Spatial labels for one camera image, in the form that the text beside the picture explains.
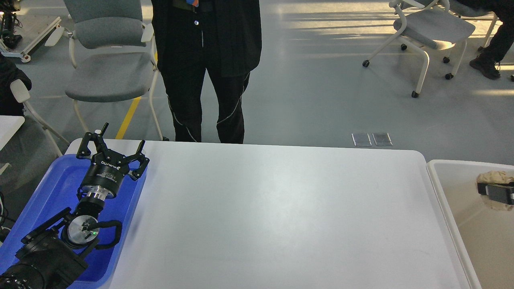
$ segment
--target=black object in bin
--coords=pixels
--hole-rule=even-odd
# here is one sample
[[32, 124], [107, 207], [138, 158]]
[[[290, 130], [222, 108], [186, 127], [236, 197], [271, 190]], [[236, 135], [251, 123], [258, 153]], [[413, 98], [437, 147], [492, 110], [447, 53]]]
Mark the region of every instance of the black object in bin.
[[514, 205], [514, 183], [485, 184], [477, 183], [479, 194], [487, 195], [493, 201]]

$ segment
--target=gray chair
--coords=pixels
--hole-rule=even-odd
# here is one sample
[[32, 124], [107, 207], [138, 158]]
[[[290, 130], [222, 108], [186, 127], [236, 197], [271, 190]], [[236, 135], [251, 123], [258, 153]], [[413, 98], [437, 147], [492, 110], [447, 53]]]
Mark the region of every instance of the gray chair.
[[[48, 167], [61, 155], [56, 155], [55, 147], [48, 130], [32, 115], [25, 114], [25, 122], [0, 150], [0, 188], [12, 219], [20, 216]], [[7, 227], [12, 224], [6, 221]]]
[[[153, 93], [159, 71], [155, 60], [155, 40], [151, 24], [142, 22], [139, 0], [64, 0], [75, 23], [69, 32], [70, 59], [75, 67], [66, 88], [74, 100], [74, 109], [84, 131], [90, 131], [79, 112], [78, 101], [118, 102], [135, 99], [149, 91], [149, 102], [159, 138], [162, 136], [153, 106]], [[63, 30], [56, 30], [59, 39]], [[81, 63], [75, 61], [76, 40], [85, 48], [111, 47], [110, 53], [96, 54]], [[120, 46], [146, 47], [141, 52], [127, 52]]]
[[[429, 56], [421, 47], [428, 47], [435, 50], [445, 50], [452, 48], [457, 43], [462, 45], [462, 51], [453, 70], [446, 74], [446, 79], [452, 79], [458, 71], [462, 56], [467, 45], [467, 38], [473, 33], [475, 27], [448, 12], [450, 6], [448, 0], [442, 0], [441, 3], [446, 7], [445, 10], [436, 6], [437, 0], [423, 1], [421, 4], [414, 0], [392, 0], [389, 7], [395, 9], [395, 14], [399, 16], [393, 23], [393, 27], [397, 30], [395, 34], [390, 36], [385, 43], [378, 47], [371, 55], [367, 57], [362, 66], [368, 67], [370, 60], [388, 46], [393, 40], [401, 39], [401, 49], [405, 50], [410, 47], [413, 51], [423, 56], [423, 66], [419, 74], [416, 89], [411, 96], [417, 98], [421, 93], [421, 88], [425, 80], [428, 70]], [[405, 15], [403, 10], [410, 6], [415, 6], [421, 10]]]

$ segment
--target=person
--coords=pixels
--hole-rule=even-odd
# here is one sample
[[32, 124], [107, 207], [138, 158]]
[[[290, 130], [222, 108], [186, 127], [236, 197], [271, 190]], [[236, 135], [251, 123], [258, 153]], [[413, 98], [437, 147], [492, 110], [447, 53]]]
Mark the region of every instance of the person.
[[201, 142], [205, 71], [218, 100], [224, 143], [243, 143], [242, 94], [261, 57], [259, 0], [152, 0], [158, 69], [176, 141]]
[[0, 53], [0, 115], [23, 116], [23, 104], [11, 92], [11, 82], [16, 79], [21, 79], [28, 90], [32, 88], [27, 75]]
[[500, 78], [496, 63], [503, 60], [514, 42], [514, 0], [457, 0], [460, 3], [477, 9], [493, 11], [503, 24], [491, 39], [489, 46], [484, 48], [477, 58], [469, 65], [489, 79]]

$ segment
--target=white piping on pants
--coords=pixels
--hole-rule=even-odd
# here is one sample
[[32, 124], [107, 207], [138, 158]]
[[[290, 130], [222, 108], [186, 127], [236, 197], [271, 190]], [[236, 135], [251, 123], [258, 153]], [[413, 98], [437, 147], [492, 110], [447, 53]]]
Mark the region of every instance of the white piping on pants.
[[[168, 98], [168, 105], [170, 106], [171, 108], [171, 104], [170, 104], [170, 98]], [[198, 142], [194, 137], [193, 135], [191, 134], [191, 132], [189, 131], [189, 128], [185, 125], [183, 125], [180, 121], [178, 121], [177, 117], [175, 116], [175, 112], [173, 112], [173, 109], [171, 108], [171, 115], [173, 116], [173, 118], [178, 122], [178, 124], [182, 125], [183, 127], [186, 127], [186, 130], [188, 130], [188, 134], [189, 136], [195, 141], [195, 142]]]
[[[244, 82], [246, 82], [246, 80], [248, 79], [248, 77], [249, 77], [249, 76], [250, 76], [250, 73], [248, 73], [248, 74], [246, 75], [245, 80], [243, 81], [243, 83], [244, 83]], [[241, 92], [241, 95], [239, 96], [239, 99], [237, 100], [237, 103], [235, 104], [234, 110], [232, 111], [232, 113], [231, 113], [229, 116], [227, 116], [227, 117], [226, 117], [226, 118], [224, 118], [223, 120], [218, 121], [218, 122], [216, 123], [216, 125], [218, 125], [218, 124], [220, 124], [220, 123], [224, 122], [225, 120], [227, 120], [229, 117], [231, 117], [231, 116], [234, 114], [235, 110], [237, 109], [237, 105], [239, 104], [239, 102], [241, 101], [241, 98], [243, 97], [243, 93], [245, 93], [245, 90], [246, 90], [246, 88], [245, 88], [245, 86], [244, 86], [244, 84], [243, 84], [243, 92]]]

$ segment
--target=chair backrest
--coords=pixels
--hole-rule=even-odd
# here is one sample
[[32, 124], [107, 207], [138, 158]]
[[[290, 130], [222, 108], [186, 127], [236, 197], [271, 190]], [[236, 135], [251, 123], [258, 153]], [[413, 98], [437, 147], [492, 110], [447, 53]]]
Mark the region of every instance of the chair backrest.
[[140, 0], [64, 0], [75, 22], [75, 36], [89, 49], [146, 46]]

